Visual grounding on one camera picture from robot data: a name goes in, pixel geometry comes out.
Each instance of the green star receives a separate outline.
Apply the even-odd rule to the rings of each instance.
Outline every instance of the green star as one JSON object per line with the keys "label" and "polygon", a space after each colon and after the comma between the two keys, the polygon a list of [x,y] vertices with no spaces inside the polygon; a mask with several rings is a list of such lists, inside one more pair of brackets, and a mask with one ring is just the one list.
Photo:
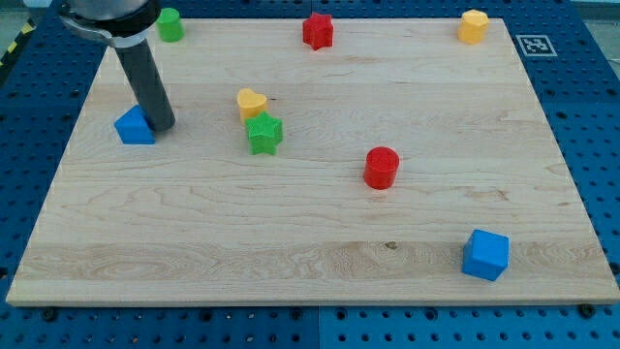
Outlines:
{"label": "green star", "polygon": [[267,153],[275,155],[275,146],[282,141],[282,120],[262,111],[245,120],[245,130],[252,155]]}

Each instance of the wood grain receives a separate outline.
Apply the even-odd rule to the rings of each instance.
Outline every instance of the wood grain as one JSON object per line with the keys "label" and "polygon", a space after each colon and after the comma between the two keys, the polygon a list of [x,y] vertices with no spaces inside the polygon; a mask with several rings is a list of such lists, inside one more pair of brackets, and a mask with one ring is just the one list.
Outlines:
{"label": "wood grain", "polygon": [[[620,300],[503,22],[184,20],[149,42],[177,117],[151,146],[112,123],[135,99],[102,62],[7,297],[13,305],[552,304]],[[284,120],[252,156],[235,96]],[[397,150],[394,187],[366,152]],[[472,230],[511,238],[496,282],[460,272]]]}

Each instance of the red cylinder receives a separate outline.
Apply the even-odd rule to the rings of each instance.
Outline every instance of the red cylinder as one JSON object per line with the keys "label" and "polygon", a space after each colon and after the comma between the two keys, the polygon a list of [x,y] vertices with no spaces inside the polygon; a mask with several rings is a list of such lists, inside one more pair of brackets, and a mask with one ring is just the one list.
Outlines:
{"label": "red cylinder", "polygon": [[374,189],[388,189],[396,178],[400,159],[398,154],[388,147],[378,146],[366,155],[364,181]]}

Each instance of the blue perforated table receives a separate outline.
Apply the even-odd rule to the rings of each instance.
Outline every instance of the blue perforated table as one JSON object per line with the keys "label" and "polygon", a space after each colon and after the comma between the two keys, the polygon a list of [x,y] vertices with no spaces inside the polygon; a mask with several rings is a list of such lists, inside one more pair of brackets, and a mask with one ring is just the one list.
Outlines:
{"label": "blue perforated table", "polygon": [[[163,1],[184,17],[502,17],[620,271],[620,82],[563,0]],[[0,90],[0,290],[4,299],[104,48],[54,11]],[[0,347],[586,347],[620,345],[620,306],[491,308],[15,309]]]}

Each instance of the red star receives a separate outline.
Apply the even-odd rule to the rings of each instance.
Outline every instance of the red star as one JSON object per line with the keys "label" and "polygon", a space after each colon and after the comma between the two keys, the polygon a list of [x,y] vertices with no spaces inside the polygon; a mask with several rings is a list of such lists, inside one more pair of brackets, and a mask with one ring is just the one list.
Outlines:
{"label": "red star", "polygon": [[331,15],[312,13],[303,21],[303,42],[310,45],[314,50],[331,47],[333,37],[333,24]]}

